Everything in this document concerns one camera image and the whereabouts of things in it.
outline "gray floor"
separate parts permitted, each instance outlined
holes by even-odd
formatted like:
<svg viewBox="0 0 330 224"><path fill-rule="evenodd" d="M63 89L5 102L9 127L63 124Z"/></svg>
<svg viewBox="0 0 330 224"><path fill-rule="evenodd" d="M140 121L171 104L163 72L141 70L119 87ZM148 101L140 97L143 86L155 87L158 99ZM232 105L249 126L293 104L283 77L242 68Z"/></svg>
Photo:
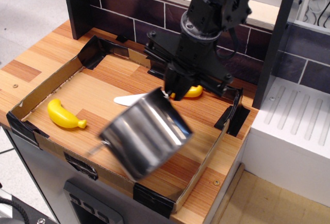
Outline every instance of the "gray floor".
<svg viewBox="0 0 330 224"><path fill-rule="evenodd" d="M0 68L68 18L65 0L0 0ZM10 141L0 130L3 190L52 217L15 150L11 149Z"/></svg>

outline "black cable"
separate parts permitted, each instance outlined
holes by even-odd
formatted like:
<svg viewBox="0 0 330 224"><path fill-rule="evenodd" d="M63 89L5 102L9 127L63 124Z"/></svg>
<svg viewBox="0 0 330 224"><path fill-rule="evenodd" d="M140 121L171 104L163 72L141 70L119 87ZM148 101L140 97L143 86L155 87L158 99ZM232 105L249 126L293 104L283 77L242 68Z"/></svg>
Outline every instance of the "black cable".
<svg viewBox="0 0 330 224"><path fill-rule="evenodd" d="M324 10L322 11L322 13L321 13L320 16L319 16L319 19L318 19L318 26L320 26L320 19L321 19L322 15L324 14L324 12L326 11L326 9L329 7L329 4L330 4L330 1L329 1L329 3L326 5L326 7L324 8Z"/></svg>
<svg viewBox="0 0 330 224"><path fill-rule="evenodd" d="M326 18L326 20L325 20L324 23L323 23L323 27L324 27L324 28L326 28L326 27L325 27L325 23L328 21L329 18L330 18L330 15Z"/></svg>
<svg viewBox="0 0 330 224"><path fill-rule="evenodd" d="M7 152L10 152L10 151L12 151L12 150L14 150L14 148L10 148L10 149L8 149L8 150L2 151L2 152L0 152L0 154L7 153Z"/></svg>
<svg viewBox="0 0 330 224"><path fill-rule="evenodd" d="M24 223L25 224L30 224L29 218L28 218L25 210L18 203L13 202L13 201L11 201L9 199L1 198L1 197L0 197L0 203L6 204L6 205L10 205L13 208L15 208L22 215L22 217L24 219Z"/></svg>

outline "toy banana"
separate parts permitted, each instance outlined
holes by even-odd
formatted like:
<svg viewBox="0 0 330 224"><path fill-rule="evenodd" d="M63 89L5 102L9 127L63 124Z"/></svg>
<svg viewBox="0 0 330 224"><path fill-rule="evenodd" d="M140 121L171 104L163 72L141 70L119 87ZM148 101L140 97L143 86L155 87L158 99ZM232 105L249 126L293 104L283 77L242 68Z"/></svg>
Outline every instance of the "toy banana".
<svg viewBox="0 0 330 224"><path fill-rule="evenodd" d="M59 99L53 99L48 103L48 114L51 120L61 127L86 127L86 120L79 120L74 114L64 109Z"/></svg>
<svg viewBox="0 0 330 224"><path fill-rule="evenodd" d="M189 91L186 93L185 98L197 98L203 92L202 86L192 86ZM175 93L171 94L171 98L175 98Z"/></svg>

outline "white object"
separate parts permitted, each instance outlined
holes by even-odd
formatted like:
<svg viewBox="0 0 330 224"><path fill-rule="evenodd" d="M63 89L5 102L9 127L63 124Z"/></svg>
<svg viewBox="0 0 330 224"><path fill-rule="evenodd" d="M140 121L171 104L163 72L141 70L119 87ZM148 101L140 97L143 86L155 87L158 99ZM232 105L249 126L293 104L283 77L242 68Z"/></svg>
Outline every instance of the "white object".
<svg viewBox="0 0 330 224"><path fill-rule="evenodd" d="M277 78L247 138L245 169L330 207L329 126L330 94Z"/></svg>
<svg viewBox="0 0 330 224"><path fill-rule="evenodd" d="M164 91L162 91L164 93L164 96L166 98L169 97L168 94L166 94ZM144 97L147 93L142 93L142 94L136 94L136 95L128 95L128 96L122 96L122 97L116 97L113 99L113 101L116 104L120 104L120 105L124 105L124 106L132 106L133 104L135 104L136 102L138 102L140 100L140 98Z"/></svg>

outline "black tape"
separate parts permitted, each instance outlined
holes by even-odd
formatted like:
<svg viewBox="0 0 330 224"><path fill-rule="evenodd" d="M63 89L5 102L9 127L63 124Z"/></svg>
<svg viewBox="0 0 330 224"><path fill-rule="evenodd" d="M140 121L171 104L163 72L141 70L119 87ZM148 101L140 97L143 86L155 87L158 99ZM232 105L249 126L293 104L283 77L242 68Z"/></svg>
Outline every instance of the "black tape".
<svg viewBox="0 0 330 224"><path fill-rule="evenodd" d="M236 89L231 87L228 88L227 91L236 92L234 103L232 106L227 108L227 110L223 113L223 115L220 117L214 127L222 130L225 122L229 119L230 123L229 128L227 130L227 134L236 137L240 129L242 128L244 121L248 117L250 110L246 109L242 104L243 89Z"/></svg>
<svg viewBox="0 0 330 224"><path fill-rule="evenodd" d="M170 218L175 203L139 183L134 185L133 199L166 218Z"/></svg>
<svg viewBox="0 0 330 224"><path fill-rule="evenodd" d="M45 132L41 131L38 129L36 126L34 126L32 123L29 121L21 121L19 120L12 112L8 112L7 115L7 120L9 122L9 125L11 127L12 132L21 137L22 139L28 141L32 145L39 147L38 142L36 141L34 132L49 138L49 135L46 134Z"/></svg>
<svg viewBox="0 0 330 224"><path fill-rule="evenodd" d="M82 65L93 70L108 54L128 57L128 48L93 36L77 55Z"/></svg>
<svg viewBox="0 0 330 224"><path fill-rule="evenodd" d="M92 166L68 155L65 152L64 152L64 156L65 156L65 159L67 160L67 162L69 162L69 164L72 165L77 171L80 171L83 174L86 174L89 178L91 178L93 180L98 179L97 172Z"/></svg>

